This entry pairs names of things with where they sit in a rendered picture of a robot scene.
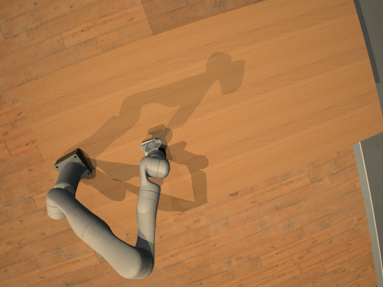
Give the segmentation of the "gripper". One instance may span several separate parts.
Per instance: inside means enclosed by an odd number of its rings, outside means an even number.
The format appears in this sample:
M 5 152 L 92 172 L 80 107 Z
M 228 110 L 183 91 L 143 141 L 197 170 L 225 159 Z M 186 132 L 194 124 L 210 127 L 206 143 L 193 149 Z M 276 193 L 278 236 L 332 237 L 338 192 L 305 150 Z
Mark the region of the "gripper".
M 166 158 L 165 149 L 163 147 L 159 148 L 161 145 L 162 145 L 162 140 L 156 139 L 146 144 L 143 144 L 141 146 L 141 150 L 143 152 L 148 152 L 147 156 L 149 156 L 153 152 L 158 152 L 158 153 L 161 153 L 164 156 L 164 158 Z

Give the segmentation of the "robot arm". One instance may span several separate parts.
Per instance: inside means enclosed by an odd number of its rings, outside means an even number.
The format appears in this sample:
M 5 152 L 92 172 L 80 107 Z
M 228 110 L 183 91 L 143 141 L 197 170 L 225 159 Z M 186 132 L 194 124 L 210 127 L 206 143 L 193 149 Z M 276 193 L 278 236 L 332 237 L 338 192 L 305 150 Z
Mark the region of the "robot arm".
M 153 152 L 141 159 L 140 190 L 136 204 L 138 236 L 136 246 L 116 237 L 108 224 L 76 198 L 82 167 L 76 162 L 64 165 L 53 189 L 46 195 L 50 218 L 67 218 L 75 234 L 98 252 L 124 278 L 144 279 L 154 268 L 155 225 L 161 188 L 148 177 L 163 179 L 170 171 L 169 161 Z

